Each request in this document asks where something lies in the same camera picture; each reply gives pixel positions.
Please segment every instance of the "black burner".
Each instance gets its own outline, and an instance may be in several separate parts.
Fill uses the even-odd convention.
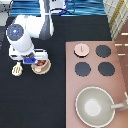
[[[79,62],[75,65],[75,72],[79,76],[87,76],[90,71],[91,68],[86,62]]]
[[[98,70],[103,76],[112,76],[115,72],[114,66],[109,62],[100,63]]]
[[[111,55],[111,49],[106,45],[99,45],[96,48],[96,54],[100,57],[108,57]]]

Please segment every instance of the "stove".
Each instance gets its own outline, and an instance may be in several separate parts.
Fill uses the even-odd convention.
[[[126,91],[114,41],[66,42],[66,128],[90,128],[77,115],[77,95],[86,87],[108,92],[114,103],[125,100]],[[105,128],[128,128],[128,111],[116,111]]]

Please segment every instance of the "pink stovetop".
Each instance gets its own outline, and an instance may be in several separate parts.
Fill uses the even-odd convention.
[[[90,48],[90,53],[85,58],[78,58],[74,54],[75,45],[85,43]],[[97,86],[106,90],[115,103],[125,100],[126,87],[123,80],[121,67],[114,41],[81,41],[66,43],[66,128],[90,128],[84,124],[75,111],[77,94],[88,86]],[[111,48],[111,55],[101,58],[96,53],[98,45],[107,45]],[[101,62],[110,62],[115,67],[113,76],[102,76],[98,71]],[[88,76],[80,77],[75,73],[75,65],[78,62],[87,62],[91,67]],[[113,121],[105,128],[128,128],[128,110],[120,112],[116,110]]]

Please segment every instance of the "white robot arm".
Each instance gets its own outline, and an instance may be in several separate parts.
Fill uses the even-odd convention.
[[[47,60],[43,49],[34,49],[31,37],[49,39],[54,32],[49,0],[39,0],[41,17],[18,15],[7,28],[6,36],[10,43],[9,56],[13,60],[23,60],[24,64],[35,64]]]

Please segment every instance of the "white bowl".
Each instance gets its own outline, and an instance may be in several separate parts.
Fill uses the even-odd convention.
[[[112,97],[99,87],[87,87],[76,98],[76,112],[87,125],[95,128],[105,127],[114,118],[115,109]]]

